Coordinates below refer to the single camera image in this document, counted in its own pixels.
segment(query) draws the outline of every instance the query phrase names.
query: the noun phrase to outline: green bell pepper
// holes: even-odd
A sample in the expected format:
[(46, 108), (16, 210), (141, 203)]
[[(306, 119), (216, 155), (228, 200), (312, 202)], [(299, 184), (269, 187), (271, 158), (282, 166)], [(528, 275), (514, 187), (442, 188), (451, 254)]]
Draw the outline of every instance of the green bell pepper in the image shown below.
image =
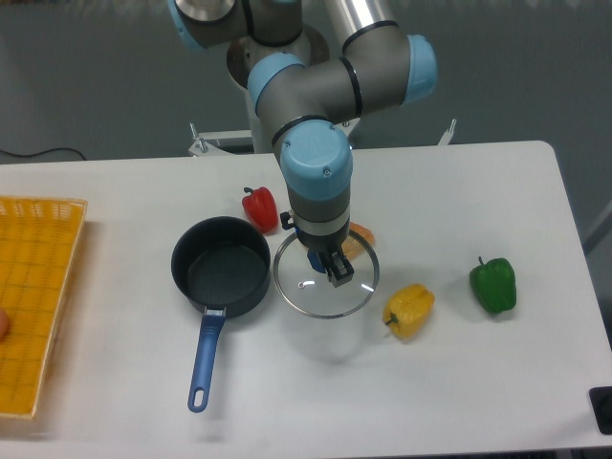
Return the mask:
[(476, 298), (492, 314), (509, 311), (516, 305), (516, 278), (506, 258), (495, 258), (487, 264), (478, 257), (480, 266), (470, 272), (470, 285)]

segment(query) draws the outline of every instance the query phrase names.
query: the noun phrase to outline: handle hole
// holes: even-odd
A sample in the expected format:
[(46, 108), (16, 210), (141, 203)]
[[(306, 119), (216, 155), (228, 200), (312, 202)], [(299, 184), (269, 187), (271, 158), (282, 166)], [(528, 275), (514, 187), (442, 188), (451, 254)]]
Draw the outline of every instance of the handle hole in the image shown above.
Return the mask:
[(195, 391), (195, 395), (193, 396), (193, 405), (197, 408), (202, 406), (202, 402), (204, 401), (204, 389), (198, 389)]

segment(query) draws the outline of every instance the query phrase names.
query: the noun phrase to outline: bell pepper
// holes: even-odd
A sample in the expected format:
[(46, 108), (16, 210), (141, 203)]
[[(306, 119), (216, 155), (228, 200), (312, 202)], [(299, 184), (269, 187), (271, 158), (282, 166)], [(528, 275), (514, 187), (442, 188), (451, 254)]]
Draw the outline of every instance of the bell pepper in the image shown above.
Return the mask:
[(242, 207), (251, 223), (264, 234), (274, 230), (278, 226), (278, 213), (270, 191), (264, 186), (255, 190), (245, 187), (245, 193), (249, 194), (242, 198)]
[(487, 264), (478, 257), (480, 266), (470, 272), (470, 285), (483, 308), (492, 314), (509, 311), (516, 305), (514, 270), (506, 258), (495, 258)]
[[(356, 232), (358, 235), (362, 236), (367, 242), (369, 242), (370, 246), (374, 245), (374, 234), (368, 228), (363, 227), (362, 225), (358, 225), (357, 223), (351, 222), (350, 229)], [(344, 256), (346, 256), (349, 261), (353, 261), (359, 255), (361, 255), (364, 250), (365, 249), (363, 248), (363, 245), (352, 237), (347, 237), (346, 240), (342, 243), (342, 251), (344, 252)]]
[(382, 321), (399, 339), (410, 338), (429, 318), (434, 301), (435, 295), (424, 285), (408, 285), (389, 298)]

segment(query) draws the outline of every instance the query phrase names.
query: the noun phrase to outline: gray floor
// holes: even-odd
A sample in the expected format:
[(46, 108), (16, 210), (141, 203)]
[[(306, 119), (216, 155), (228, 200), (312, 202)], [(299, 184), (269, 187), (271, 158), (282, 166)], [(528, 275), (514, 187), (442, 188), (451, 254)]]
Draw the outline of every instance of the gray floor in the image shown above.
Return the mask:
[[(432, 43), (438, 88), (427, 100), (364, 119), (357, 147), (435, 144), (452, 118), (458, 143), (546, 141), (584, 235), (612, 199), (612, 2), (392, 4), (406, 33)], [(305, 21), (339, 55), (322, 2), (304, 5)], [(67, 145), (90, 160), (183, 156), (190, 120), (200, 131), (248, 128), (225, 52), (185, 49), (165, 0), (0, 6), (0, 148)], [(23, 160), (0, 156), (15, 161)], [(588, 263), (610, 323), (612, 236)]]

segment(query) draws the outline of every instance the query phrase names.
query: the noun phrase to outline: black saucepan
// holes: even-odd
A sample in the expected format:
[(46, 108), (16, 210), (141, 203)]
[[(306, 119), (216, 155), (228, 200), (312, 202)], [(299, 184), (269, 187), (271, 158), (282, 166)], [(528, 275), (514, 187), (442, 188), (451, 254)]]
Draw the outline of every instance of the black saucepan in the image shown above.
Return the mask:
[(191, 227), (172, 253), (172, 276), (202, 324), (187, 406), (207, 407), (217, 340), (226, 318), (253, 309), (270, 286), (270, 248), (250, 223), (213, 217)]

